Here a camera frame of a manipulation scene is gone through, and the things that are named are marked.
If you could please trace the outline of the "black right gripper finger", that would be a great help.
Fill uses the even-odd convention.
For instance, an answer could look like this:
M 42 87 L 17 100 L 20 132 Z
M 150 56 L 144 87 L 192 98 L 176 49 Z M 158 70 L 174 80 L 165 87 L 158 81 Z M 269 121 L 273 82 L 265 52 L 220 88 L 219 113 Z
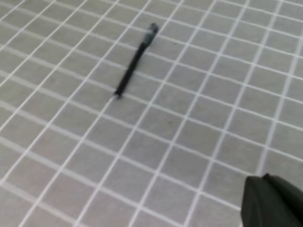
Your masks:
M 301 227 L 303 192 L 277 175 L 248 176 L 241 221 L 244 227 Z

